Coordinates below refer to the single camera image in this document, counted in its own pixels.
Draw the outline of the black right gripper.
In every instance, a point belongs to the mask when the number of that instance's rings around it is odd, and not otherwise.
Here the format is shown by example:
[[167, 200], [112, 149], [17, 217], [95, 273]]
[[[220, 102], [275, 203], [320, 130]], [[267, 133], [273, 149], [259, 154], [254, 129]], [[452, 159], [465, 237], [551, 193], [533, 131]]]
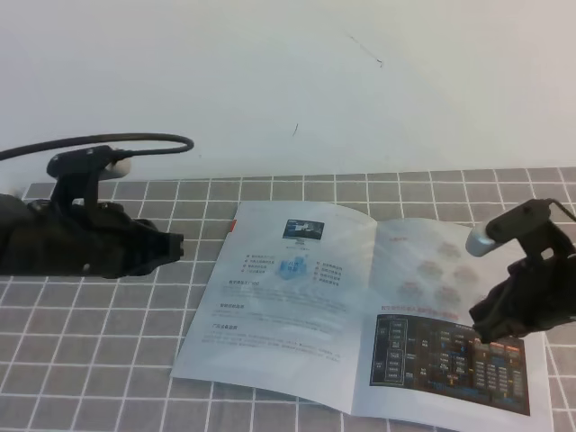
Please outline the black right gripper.
[[518, 265], [469, 309], [483, 344], [575, 321], [575, 256]]

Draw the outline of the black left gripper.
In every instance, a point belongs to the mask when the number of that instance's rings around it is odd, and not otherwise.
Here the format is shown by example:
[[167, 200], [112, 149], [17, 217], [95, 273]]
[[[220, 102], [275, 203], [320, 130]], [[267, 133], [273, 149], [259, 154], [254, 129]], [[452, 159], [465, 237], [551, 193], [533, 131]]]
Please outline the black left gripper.
[[133, 220], [118, 206], [100, 207], [94, 219], [80, 205], [62, 216], [40, 200], [1, 195], [2, 276], [144, 275], [178, 262], [184, 236], [155, 222]]

